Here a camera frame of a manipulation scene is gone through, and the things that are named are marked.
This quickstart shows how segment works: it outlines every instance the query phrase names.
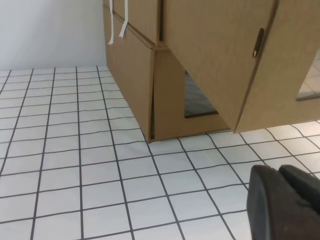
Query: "tiled floor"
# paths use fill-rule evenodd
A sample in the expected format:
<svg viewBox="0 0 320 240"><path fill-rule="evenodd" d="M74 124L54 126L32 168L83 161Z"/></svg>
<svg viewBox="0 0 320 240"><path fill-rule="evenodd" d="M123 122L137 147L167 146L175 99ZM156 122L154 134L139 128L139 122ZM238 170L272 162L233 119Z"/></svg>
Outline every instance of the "tiled floor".
<svg viewBox="0 0 320 240"><path fill-rule="evenodd" d="M148 145L106 67L0 84L0 239L249 240L253 165L320 178L317 121Z"/></svg>

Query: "cardboard flap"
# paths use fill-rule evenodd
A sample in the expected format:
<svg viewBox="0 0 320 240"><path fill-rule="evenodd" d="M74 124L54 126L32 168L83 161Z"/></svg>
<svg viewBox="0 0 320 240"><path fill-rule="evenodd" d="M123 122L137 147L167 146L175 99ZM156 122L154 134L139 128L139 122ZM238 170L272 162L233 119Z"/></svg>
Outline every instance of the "cardboard flap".
<svg viewBox="0 0 320 240"><path fill-rule="evenodd" d="M260 29L277 0L163 0L163 38L232 130L260 54Z"/></svg>

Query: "cardboard box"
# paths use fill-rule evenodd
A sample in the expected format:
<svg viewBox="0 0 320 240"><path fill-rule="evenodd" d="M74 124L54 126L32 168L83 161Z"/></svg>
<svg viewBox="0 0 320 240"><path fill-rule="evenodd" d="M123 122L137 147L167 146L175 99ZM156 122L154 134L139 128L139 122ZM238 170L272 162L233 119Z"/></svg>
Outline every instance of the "cardboard box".
<svg viewBox="0 0 320 240"><path fill-rule="evenodd" d="M108 9L109 0L103 0ZM162 0L129 0L128 23L155 45L163 45L161 37ZM125 0L113 0L113 12L125 18Z"/></svg>
<svg viewBox="0 0 320 240"><path fill-rule="evenodd" d="M296 96L320 48L319 9L319 0L163 0L163 40L234 132L313 121L320 99Z"/></svg>
<svg viewBox="0 0 320 240"><path fill-rule="evenodd" d="M110 11L103 8L107 65L148 142L226 130L219 114L185 118L186 70L172 52L128 25L110 39ZM123 19L114 15L115 35Z"/></svg>

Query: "cardboard door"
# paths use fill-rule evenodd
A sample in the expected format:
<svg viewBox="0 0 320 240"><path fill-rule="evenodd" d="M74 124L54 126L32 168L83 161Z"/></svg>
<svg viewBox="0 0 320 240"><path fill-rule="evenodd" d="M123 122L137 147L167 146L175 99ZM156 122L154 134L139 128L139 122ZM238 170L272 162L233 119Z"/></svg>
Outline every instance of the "cardboard door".
<svg viewBox="0 0 320 240"><path fill-rule="evenodd" d="M277 0L163 0L164 42L232 130L276 7Z"/></svg>
<svg viewBox="0 0 320 240"><path fill-rule="evenodd" d="M320 1L280 0L236 132L320 119L319 95L297 99L318 49Z"/></svg>

